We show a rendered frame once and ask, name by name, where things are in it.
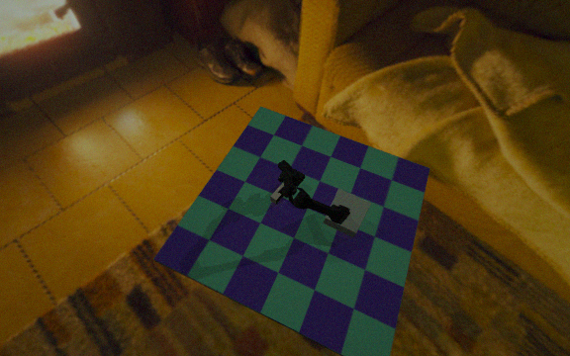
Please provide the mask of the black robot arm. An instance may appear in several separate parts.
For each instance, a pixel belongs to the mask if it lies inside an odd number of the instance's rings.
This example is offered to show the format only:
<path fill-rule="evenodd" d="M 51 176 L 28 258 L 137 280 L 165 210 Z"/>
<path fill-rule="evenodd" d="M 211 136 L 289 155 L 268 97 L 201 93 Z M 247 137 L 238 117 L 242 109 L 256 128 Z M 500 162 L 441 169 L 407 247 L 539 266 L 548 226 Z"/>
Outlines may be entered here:
<path fill-rule="evenodd" d="M 350 214 L 347 207 L 342 205 L 327 206 L 318 201 L 311 199 L 309 194 L 302 188 L 298 188 L 294 185 L 293 181 L 296 181 L 301 175 L 296 169 L 293 169 L 285 160 L 278 163 L 278 167 L 282 170 L 278 177 L 279 182 L 284 182 L 284 192 L 288 195 L 289 201 L 298 209 L 312 209 L 314 211 L 320 212 L 330 217 L 332 222 L 342 224 L 344 220 Z M 300 192 L 293 200 L 292 191 L 294 189 L 299 189 Z"/>

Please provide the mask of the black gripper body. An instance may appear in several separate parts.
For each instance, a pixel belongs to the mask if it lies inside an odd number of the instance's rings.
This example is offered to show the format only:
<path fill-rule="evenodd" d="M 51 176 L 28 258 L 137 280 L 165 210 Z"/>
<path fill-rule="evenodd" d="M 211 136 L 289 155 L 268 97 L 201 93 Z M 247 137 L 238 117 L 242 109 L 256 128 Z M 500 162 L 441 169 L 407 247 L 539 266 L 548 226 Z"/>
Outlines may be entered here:
<path fill-rule="evenodd" d="M 301 173 L 300 171 L 298 171 L 298 173 L 299 173 L 301 176 L 300 176 L 299 178 L 297 178 L 296 181 L 293 181 L 293 183 L 294 183 L 295 186 L 299 183 L 298 180 L 303 181 L 303 180 L 305 179 L 305 175 L 304 175 L 303 173 Z M 284 192 L 284 189 L 285 189 L 284 187 L 282 187 L 282 188 L 280 189 L 280 194 L 282 194 L 283 196 L 285 196 L 286 198 L 288 198 L 288 195 Z"/>

